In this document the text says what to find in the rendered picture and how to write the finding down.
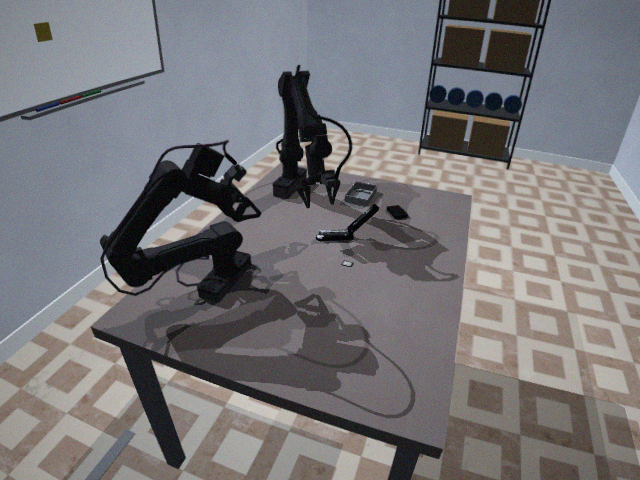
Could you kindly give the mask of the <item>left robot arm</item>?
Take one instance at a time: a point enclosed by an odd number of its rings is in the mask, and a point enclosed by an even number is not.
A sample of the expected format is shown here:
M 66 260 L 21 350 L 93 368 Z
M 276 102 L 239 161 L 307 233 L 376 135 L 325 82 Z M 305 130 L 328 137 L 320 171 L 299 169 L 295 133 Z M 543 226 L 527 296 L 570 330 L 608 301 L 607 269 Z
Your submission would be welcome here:
M 320 116 L 314 109 L 307 91 L 309 77 L 309 71 L 300 71 L 299 80 L 309 108 L 313 114 Z M 311 144 L 305 146 L 307 161 L 317 160 L 317 162 L 320 162 L 319 160 L 328 157 L 332 152 L 332 145 L 327 137 L 326 124 L 309 114 L 299 80 L 298 76 L 292 76 L 291 71 L 283 72 L 278 80 L 278 92 L 279 96 L 282 97 L 284 106 L 284 135 L 279 157 L 280 162 L 283 163 L 283 173 L 281 177 L 273 182 L 273 186 L 284 189 L 288 189 L 307 172 L 307 169 L 298 167 L 298 161 L 301 161 L 304 155 L 300 142 L 312 141 Z M 324 136 L 325 134 L 326 136 Z M 297 173 L 297 168 L 299 174 Z

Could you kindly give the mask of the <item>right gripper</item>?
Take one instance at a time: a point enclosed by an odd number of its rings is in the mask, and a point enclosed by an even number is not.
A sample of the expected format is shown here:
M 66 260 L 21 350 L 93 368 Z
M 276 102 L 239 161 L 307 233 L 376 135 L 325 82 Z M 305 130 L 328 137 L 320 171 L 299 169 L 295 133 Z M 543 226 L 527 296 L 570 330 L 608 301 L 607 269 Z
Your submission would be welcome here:
M 231 217 L 236 222 L 241 222 L 241 221 L 252 219 L 252 218 L 259 218 L 260 215 L 262 214 L 259 211 L 259 209 L 252 203 L 252 201 L 248 197 L 245 197 L 238 190 L 238 188 L 236 188 L 234 186 L 234 184 L 231 183 L 232 180 L 236 177 L 236 175 L 240 171 L 241 170 L 239 168 L 237 168 L 236 166 L 232 165 L 228 169 L 228 171 L 225 172 L 225 174 L 223 175 L 224 179 L 221 179 L 220 183 L 211 180 L 212 181 L 211 193 L 205 200 L 203 200 L 203 201 L 212 203 L 214 205 L 217 205 L 218 208 L 226 216 Z M 234 208 L 233 208 L 234 203 L 239 203 L 239 205 L 238 205 L 236 210 L 234 210 Z M 253 208 L 253 210 L 256 212 L 256 214 L 243 215 L 245 210 L 246 210 L 246 208 L 249 208 L 249 206 L 251 206 Z

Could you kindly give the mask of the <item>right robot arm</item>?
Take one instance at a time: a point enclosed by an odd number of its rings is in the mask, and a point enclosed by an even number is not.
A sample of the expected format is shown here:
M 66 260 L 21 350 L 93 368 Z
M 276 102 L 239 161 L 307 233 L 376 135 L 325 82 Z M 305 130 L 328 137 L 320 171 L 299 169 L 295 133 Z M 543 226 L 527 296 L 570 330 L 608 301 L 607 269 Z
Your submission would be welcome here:
M 213 150 L 194 148 L 183 171 L 172 161 L 160 162 L 151 184 L 111 238 L 106 257 L 130 287 L 143 286 L 164 270 L 212 255 L 213 270 L 197 285 L 197 290 L 217 296 L 251 259 L 250 254 L 236 251 L 243 237 L 226 221 L 169 244 L 146 249 L 137 247 L 158 215 L 181 191 L 201 200 L 210 195 L 212 181 L 209 178 L 215 176 L 224 158 Z

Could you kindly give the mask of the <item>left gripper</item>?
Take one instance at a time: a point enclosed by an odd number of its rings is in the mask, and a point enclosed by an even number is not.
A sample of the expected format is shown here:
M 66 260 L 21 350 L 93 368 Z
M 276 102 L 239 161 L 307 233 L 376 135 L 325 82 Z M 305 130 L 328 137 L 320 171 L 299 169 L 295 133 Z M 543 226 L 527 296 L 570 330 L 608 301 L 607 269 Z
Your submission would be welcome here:
M 300 179 L 300 185 L 303 185 L 303 184 L 304 185 L 303 186 L 295 185 L 297 192 L 303 199 L 307 208 L 310 208 L 310 191 L 311 191 L 311 187 L 308 185 L 316 185 L 316 182 L 320 182 L 320 184 L 323 184 L 321 182 L 321 176 L 324 177 L 326 180 L 335 178 L 335 170 L 323 171 L 325 170 L 324 160 L 319 160 L 319 161 L 320 161 L 319 163 L 317 162 L 317 160 L 307 161 L 308 177 L 313 177 L 313 178 L 302 178 Z M 304 186 L 306 187 L 304 188 Z M 338 185 L 334 186 L 333 196 L 332 196 L 332 187 L 326 187 L 331 205 L 334 204 L 339 186 L 340 186 L 340 180 L 338 182 Z M 304 195 L 303 191 L 305 192 L 306 196 Z

